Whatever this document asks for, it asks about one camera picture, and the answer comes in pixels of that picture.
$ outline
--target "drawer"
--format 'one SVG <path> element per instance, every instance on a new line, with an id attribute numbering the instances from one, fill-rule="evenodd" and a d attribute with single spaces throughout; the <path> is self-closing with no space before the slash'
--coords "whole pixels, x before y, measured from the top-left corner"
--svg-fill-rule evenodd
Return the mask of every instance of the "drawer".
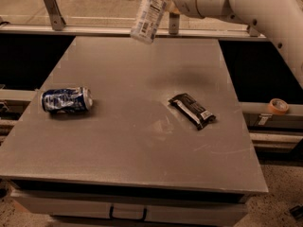
<path id="1" fill-rule="evenodd" d="M 11 196 L 32 213 L 102 218 L 104 221 L 116 222 L 126 220 L 136 223 L 232 226 L 247 213 L 245 204 L 219 202 L 151 200 L 28 190 L 13 190 Z"/>

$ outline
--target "gray tabletop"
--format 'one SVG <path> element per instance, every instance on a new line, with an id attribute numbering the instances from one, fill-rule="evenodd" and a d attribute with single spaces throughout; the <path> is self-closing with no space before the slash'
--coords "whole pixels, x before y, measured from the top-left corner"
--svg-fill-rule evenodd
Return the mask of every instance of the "gray tabletop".
<path id="1" fill-rule="evenodd" d="M 50 115 L 42 91 L 86 86 L 86 114 Z M 202 131 L 168 100 L 217 115 Z M 0 176 L 218 192 L 266 192 L 216 40 L 77 37 L 0 148 Z"/>

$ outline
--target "floor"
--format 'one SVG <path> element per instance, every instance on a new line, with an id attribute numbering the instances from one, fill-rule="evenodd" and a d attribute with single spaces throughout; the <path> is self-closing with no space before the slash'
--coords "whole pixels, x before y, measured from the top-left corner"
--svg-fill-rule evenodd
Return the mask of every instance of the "floor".
<path id="1" fill-rule="evenodd" d="M 140 0 L 57 0 L 62 15 L 70 26 L 131 27 Z M 17 25 L 49 25 L 43 0 L 0 0 L 0 17 Z M 223 23 L 215 19 L 203 21 L 181 16 L 181 28 L 246 29 L 244 25 Z M 168 27 L 168 16 L 161 27 Z M 249 214 L 236 227 L 296 227 L 289 209 L 303 204 L 303 164 L 262 162 L 269 194 L 253 196 L 248 202 Z M 48 227 L 47 216 L 34 215 L 16 208 L 9 197 L 9 185 L 0 183 L 8 194 L 0 199 L 0 226 Z"/>

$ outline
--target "drawer handle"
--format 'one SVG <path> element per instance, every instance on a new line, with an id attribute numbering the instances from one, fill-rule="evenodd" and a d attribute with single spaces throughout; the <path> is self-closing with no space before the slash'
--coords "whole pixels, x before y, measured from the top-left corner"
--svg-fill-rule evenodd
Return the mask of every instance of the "drawer handle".
<path id="1" fill-rule="evenodd" d="M 145 218 L 146 218 L 147 212 L 148 212 L 148 210 L 147 210 L 146 208 L 144 208 L 144 209 L 143 209 L 142 218 L 135 218 L 135 219 L 132 219 L 132 218 L 117 218 L 117 217 L 114 217 L 114 206 L 111 206 L 111 209 L 110 209 L 110 219 L 111 219 L 111 220 L 144 221 Z"/>

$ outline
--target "can lid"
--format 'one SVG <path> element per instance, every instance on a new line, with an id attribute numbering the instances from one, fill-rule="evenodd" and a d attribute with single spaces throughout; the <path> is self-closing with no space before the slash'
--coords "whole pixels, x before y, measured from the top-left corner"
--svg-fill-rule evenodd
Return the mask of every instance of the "can lid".
<path id="1" fill-rule="evenodd" d="M 91 95 L 91 91 L 86 87 L 83 87 L 83 97 L 86 109 L 90 110 L 93 106 L 93 98 Z"/>

